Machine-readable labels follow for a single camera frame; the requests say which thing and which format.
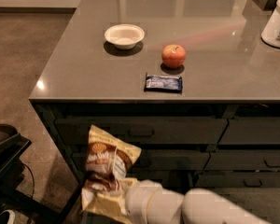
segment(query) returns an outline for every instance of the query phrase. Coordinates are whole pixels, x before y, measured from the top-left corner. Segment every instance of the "red apple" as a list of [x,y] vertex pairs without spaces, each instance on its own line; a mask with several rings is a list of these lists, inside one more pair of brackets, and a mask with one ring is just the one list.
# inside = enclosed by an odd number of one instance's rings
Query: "red apple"
[[186,51],[182,46],[166,46],[161,53],[162,62],[171,69],[177,69],[186,60]]

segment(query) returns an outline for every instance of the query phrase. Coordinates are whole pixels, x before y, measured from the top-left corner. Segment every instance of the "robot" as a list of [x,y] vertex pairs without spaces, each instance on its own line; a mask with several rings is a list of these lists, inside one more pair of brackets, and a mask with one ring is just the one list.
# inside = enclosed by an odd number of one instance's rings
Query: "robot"
[[207,189],[184,196],[149,180],[128,190],[125,207],[133,224],[271,224]]

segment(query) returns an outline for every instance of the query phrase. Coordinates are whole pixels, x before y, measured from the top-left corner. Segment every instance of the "gray countertop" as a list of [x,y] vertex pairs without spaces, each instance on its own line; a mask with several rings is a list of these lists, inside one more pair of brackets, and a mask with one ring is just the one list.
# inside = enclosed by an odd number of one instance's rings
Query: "gray countertop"
[[[280,102],[280,49],[260,38],[271,13],[251,0],[82,0],[31,102]],[[146,36],[129,51],[105,42],[118,23]],[[161,65],[165,45],[184,67]],[[146,73],[183,78],[181,94],[144,91]]]

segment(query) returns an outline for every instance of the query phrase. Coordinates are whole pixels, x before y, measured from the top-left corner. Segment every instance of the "white bowl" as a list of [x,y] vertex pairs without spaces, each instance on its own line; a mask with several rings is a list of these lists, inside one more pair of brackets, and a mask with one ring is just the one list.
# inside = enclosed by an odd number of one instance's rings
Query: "white bowl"
[[144,38],[144,31],[135,25],[121,24],[105,31],[105,39],[118,49],[132,49]]

